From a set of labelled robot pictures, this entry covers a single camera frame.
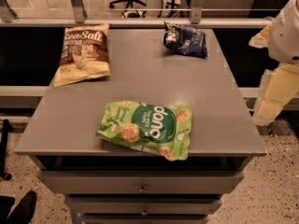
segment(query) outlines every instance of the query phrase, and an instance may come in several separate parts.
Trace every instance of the table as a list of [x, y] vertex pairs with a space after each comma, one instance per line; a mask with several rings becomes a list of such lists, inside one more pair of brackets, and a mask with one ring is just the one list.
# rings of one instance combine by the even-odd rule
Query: table
[[[221, 196], [265, 147], [212, 30], [209, 57], [174, 54], [164, 30], [108, 35], [111, 77], [47, 89], [15, 152], [41, 168], [39, 178], [85, 221], [207, 223]], [[189, 158], [165, 158], [95, 136], [106, 103], [192, 106]]]

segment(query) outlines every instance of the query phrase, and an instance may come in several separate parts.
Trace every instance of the green snack bag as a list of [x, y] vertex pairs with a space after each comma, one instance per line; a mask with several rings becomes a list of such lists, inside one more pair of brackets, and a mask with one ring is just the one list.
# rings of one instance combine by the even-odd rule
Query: green snack bag
[[120, 101], [106, 105], [96, 135], [124, 147], [158, 152], [169, 161], [186, 160], [191, 126], [189, 105], [167, 108]]

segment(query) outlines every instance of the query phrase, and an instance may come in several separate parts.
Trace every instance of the dark blue snack bag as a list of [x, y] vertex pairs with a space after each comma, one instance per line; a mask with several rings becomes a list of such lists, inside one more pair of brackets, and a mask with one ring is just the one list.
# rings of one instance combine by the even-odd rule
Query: dark blue snack bag
[[166, 48], [187, 56], [206, 58], [206, 34], [191, 26], [165, 24], [163, 44]]

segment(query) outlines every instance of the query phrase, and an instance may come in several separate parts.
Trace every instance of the gray tabletop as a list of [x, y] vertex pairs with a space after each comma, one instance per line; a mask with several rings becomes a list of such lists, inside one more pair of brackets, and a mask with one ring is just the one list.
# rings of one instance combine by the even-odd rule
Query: gray tabletop
[[190, 156], [259, 156], [265, 148], [212, 30], [207, 59], [174, 54], [163, 30], [110, 30], [111, 77], [47, 89], [15, 152], [26, 155], [152, 155], [95, 136], [107, 103], [192, 106]]

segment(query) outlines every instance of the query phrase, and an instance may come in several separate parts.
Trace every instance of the green logo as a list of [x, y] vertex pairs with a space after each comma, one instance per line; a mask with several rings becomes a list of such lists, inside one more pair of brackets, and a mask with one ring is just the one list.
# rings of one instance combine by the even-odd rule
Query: green logo
[[155, 143], [168, 143], [175, 137], [176, 116], [169, 108], [141, 105], [135, 110], [132, 123], [139, 127], [141, 138]]

